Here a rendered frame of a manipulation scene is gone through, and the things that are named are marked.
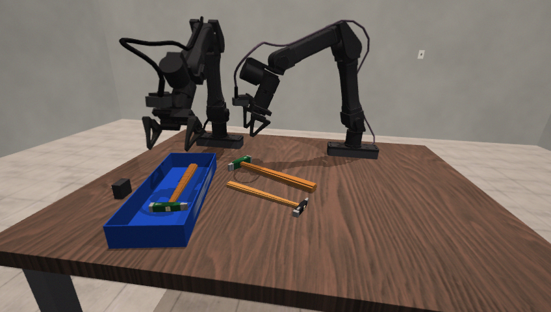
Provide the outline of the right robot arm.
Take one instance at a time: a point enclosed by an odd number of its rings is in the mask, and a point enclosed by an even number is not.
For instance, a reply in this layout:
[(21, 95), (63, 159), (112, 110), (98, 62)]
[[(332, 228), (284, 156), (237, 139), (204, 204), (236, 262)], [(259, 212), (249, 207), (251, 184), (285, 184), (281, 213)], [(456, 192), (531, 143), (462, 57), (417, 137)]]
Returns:
[[(226, 108), (220, 79), (220, 58), (224, 49), (225, 42), (220, 24), (217, 19), (209, 19), (208, 23), (201, 26), (190, 51), (183, 49), (181, 52), (167, 52), (159, 62), (159, 68), (173, 88), (172, 93), (175, 92), (179, 96), (180, 93), (186, 94), (192, 102), (196, 85), (202, 85), (203, 81), (207, 80), (206, 114), (208, 121), (212, 122), (213, 133), (204, 133), (199, 139), (240, 142), (244, 138), (243, 135), (227, 134), (229, 109)], [(208, 51), (213, 53), (207, 53)], [(147, 107), (167, 109), (172, 106), (171, 96), (145, 97)]]

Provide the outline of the blue bin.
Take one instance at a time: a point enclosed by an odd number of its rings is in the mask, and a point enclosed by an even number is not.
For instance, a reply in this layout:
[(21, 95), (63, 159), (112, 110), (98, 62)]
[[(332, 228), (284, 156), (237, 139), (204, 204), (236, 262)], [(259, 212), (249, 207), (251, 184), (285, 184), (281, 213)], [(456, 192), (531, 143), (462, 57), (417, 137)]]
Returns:
[[(169, 202), (190, 164), (198, 168), (176, 201), (188, 208), (150, 213), (151, 202)], [(216, 168), (216, 153), (170, 153), (103, 226), (109, 249), (187, 247)]]

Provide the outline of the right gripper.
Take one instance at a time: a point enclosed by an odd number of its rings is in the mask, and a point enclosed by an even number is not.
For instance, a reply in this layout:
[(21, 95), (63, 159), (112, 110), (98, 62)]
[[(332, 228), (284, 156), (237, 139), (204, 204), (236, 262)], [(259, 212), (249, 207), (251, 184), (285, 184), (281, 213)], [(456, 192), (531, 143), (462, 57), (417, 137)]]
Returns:
[[(162, 130), (180, 131), (182, 125), (186, 127), (185, 151), (188, 151), (192, 145), (204, 134), (203, 125), (191, 110), (192, 99), (187, 98), (186, 94), (175, 92), (164, 92), (163, 97), (172, 97), (172, 107), (168, 109), (153, 108), (152, 114), (158, 116), (160, 124), (149, 116), (143, 116), (142, 122), (146, 133), (146, 145), (149, 150), (152, 149)], [(152, 137), (151, 137), (152, 128)], [(193, 131), (194, 130), (194, 131)], [(190, 140), (192, 133), (194, 136)]]

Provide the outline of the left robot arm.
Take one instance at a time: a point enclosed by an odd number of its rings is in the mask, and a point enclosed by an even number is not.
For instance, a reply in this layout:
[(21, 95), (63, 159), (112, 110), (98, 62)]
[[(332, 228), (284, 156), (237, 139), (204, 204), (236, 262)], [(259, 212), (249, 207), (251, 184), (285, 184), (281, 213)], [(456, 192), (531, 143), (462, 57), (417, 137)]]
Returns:
[(357, 65), (358, 58), (361, 57), (362, 43), (345, 21), (337, 23), (335, 26), (332, 25), (295, 44), (274, 51), (268, 57), (268, 65), (248, 57), (240, 71), (239, 78), (255, 86), (260, 84), (259, 87), (264, 90), (265, 94), (266, 92), (275, 94), (280, 82), (279, 76), (275, 74), (284, 75), (285, 70), (327, 47), (331, 47), (339, 69), (342, 94), (340, 119), (342, 124), (348, 128), (346, 141), (329, 141), (327, 143), (328, 148), (379, 152), (379, 148), (375, 144), (361, 143), (363, 132), (366, 132), (364, 111), (361, 110), (359, 102), (357, 81)]

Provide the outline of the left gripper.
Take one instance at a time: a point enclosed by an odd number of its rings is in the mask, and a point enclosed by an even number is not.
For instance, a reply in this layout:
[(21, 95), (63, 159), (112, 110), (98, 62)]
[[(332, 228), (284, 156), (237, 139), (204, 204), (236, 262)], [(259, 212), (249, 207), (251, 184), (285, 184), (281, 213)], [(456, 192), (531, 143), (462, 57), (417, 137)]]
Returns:
[[(243, 107), (243, 116), (244, 116), (244, 128), (248, 128), (250, 126), (251, 137), (254, 137), (257, 133), (259, 133), (262, 129), (264, 129), (267, 125), (270, 124), (270, 120), (267, 120), (265, 115), (271, 116), (272, 114), (272, 112), (268, 110), (268, 107), (270, 105), (270, 102), (273, 96), (274, 95), (269, 92), (266, 92), (265, 94), (264, 90), (261, 89), (260, 87), (258, 87), (255, 97), (252, 97), (248, 93), (238, 95), (239, 99), (249, 98), (250, 106)], [(248, 122), (248, 124), (246, 124), (247, 112), (251, 113), (251, 120)], [(253, 132), (255, 120), (260, 121), (263, 124), (255, 132)]]

